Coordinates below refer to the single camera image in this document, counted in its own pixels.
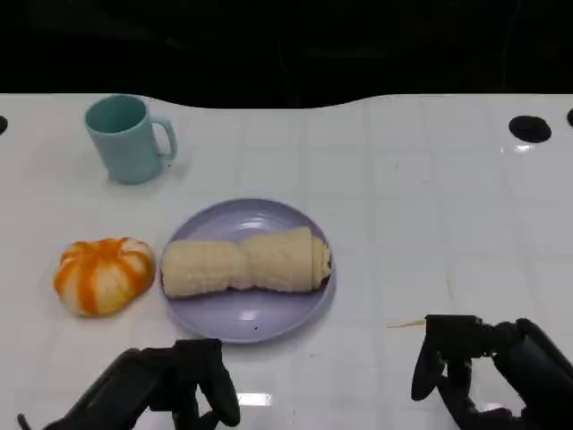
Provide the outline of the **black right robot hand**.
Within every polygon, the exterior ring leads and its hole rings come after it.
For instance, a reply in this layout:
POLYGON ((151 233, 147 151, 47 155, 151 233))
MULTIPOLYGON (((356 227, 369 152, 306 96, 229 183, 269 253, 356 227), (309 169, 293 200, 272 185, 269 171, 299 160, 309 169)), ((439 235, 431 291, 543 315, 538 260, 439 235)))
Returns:
POLYGON ((474 315, 428 314, 411 385, 414 401, 438 391, 461 429, 570 429, 572 364, 534 322, 490 325, 474 315), (477 409, 470 398, 472 362, 489 357, 525 406, 477 409))

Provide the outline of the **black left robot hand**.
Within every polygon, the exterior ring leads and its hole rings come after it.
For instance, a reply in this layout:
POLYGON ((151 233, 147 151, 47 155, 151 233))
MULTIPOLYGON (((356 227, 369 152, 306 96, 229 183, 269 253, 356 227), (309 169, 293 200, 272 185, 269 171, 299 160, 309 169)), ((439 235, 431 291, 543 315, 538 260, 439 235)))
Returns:
POLYGON ((236 427, 241 412, 219 340, 179 340, 170 348, 128 349, 64 417, 48 429, 132 429, 150 409, 176 429, 236 427))

